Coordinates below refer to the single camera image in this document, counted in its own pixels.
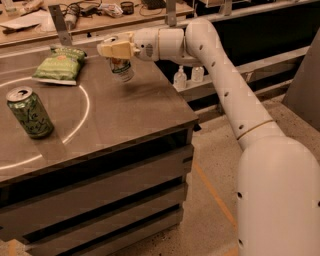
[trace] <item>cabinet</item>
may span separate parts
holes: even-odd
[[[31,255],[107,255],[183,218],[197,116],[154,63],[133,59],[121,84],[92,44],[81,48],[74,87],[30,79],[48,49],[0,58],[0,239]],[[28,138],[5,106],[21,85],[44,102],[50,137]]]

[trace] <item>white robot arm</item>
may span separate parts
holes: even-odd
[[[98,45],[105,57],[202,63],[243,154],[238,173],[240,256],[320,255],[320,166],[286,137],[225,54],[203,18],[178,28],[142,29]]]

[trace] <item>small bottle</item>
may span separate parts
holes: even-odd
[[[179,66],[178,72],[174,74],[173,86],[177,89],[187,87],[187,75],[183,71],[183,66]]]
[[[204,75],[204,69],[203,67],[193,67],[191,71],[191,81],[192,82],[202,82],[203,81],[203,75]]]

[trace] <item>snack bag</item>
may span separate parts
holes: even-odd
[[[76,85],[76,78],[87,54],[66,46],[51,46],[47,57],[32,75],[33,80],[46,83]]]

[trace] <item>floor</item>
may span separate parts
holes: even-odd
[[[283,95],[263,104],[289,137],[303,143],[320,162],[320,132],[283,104]],[[227,118],[200,123],[194,133],[193,168],[184,218],[179,226],[156,234],[112,256],[237,256],[237,164],[242,154]],[[3,256],[26,256],[16,241],[0,243]]]

